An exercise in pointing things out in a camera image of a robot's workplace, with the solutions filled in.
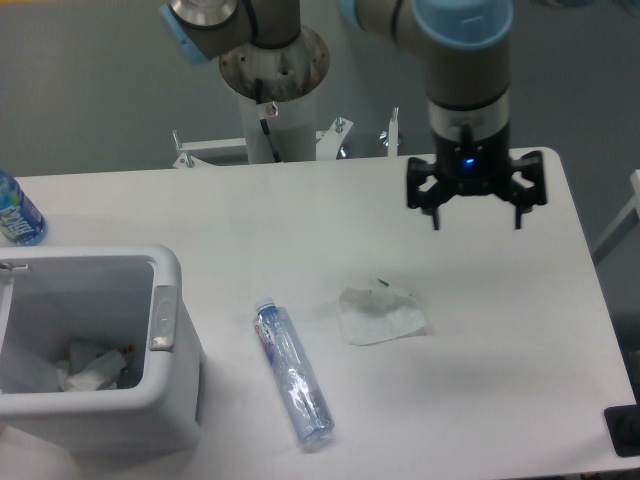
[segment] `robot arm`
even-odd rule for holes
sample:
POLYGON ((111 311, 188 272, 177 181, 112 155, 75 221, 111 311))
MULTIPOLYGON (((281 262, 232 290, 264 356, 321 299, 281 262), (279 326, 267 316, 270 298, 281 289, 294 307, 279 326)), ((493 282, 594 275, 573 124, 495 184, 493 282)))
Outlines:
POLYGON ((249 42, 282 48, 300 33, 300 0, 170 0, 160 14, 193 64, 249 42))
POLYGON ((340 7, 424 65, 436 162, 409 160, 410 208, 431 215, 438 229, 438 207, 454 195, 495 194, 516 207, 520 228, 523 213, 546 204, 542 154, 509 157, 510 0, 340 0, 340 7), (436 183, 421 191, 430 176, 436 183))

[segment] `plastic water bottle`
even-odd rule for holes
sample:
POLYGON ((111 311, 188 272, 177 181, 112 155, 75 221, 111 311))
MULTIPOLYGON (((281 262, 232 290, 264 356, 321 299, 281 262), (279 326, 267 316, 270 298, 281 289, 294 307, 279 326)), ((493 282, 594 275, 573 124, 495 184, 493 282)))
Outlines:
POLYGON ((333 418, 304 353, 291 318, 271 298, 256 303, 253 328, 273 370, 284 405, 298 438, 311 444, 329 433, 333 418))
POLYGON ((0 170, 0 231, 16 245, 36 245, 47 223, 15 178, 0 170))

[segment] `white table surface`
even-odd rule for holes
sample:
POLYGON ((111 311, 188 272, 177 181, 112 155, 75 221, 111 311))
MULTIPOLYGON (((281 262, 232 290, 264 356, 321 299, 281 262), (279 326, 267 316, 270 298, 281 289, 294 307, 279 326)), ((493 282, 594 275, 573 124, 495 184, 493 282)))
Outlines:
MULTIPOLYGON (((527 150, 517 150, 521 155, 527 150)), ((557 155, 549 205, 515 231, 495 197, 442 230, 405 207, 405 159, 32 177, 45 245, 161 243, 207 355, 203 438, 168 455, 70 454, 6 428, 3 479, 494 479, 622 469, 603 410, 633 403, 557 155), (348 345, 336 316, 372 276, 414 292, 434 334, 348 345), (304 451, 251 328, 288 307, 332 410, 304 451)))

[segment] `crumpled paper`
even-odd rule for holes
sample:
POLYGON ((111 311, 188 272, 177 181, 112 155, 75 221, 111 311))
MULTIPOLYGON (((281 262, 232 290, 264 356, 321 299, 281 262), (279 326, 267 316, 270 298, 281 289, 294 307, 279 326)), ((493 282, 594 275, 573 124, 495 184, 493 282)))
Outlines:
POLYGON ((376 279, 371 290, 346 288, 338 299, 338 316, 347 341, 373 345, 400 337, 427 335, 427 319, 406 291, 376 279))

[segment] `trash bin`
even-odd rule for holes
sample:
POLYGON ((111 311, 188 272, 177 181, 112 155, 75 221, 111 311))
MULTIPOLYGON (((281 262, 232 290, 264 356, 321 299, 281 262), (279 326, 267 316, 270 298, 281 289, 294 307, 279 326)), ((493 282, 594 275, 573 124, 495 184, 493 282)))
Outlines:
POLYGON ((203 352, 161 246, 0 249, 0 421, 79 451, 173 450, 200 437, 203 352), (133 346, 127 388, 63 392, 74 341, 133 346))

